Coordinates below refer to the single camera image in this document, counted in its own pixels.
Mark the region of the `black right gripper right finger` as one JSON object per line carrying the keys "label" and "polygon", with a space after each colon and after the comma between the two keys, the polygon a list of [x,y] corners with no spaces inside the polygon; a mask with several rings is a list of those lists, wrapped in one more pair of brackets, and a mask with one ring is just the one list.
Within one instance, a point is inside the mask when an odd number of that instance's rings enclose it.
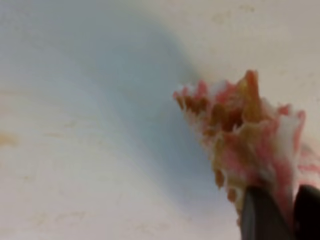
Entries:
{"label": "black right gripper right finger", "polygon": [[320,190],[301,185],[294,204],[297,240],[320,240]]}

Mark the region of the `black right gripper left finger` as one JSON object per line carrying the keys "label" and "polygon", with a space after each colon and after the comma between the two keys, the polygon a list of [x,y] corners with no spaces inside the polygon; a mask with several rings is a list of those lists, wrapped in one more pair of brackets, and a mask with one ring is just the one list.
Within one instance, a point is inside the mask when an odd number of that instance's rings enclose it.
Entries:
{"label": "black right gripper left finger", "polygon": [[250,186],[245,191],[240,234],[242,240],[294,239],[271,195],[257,186]]}

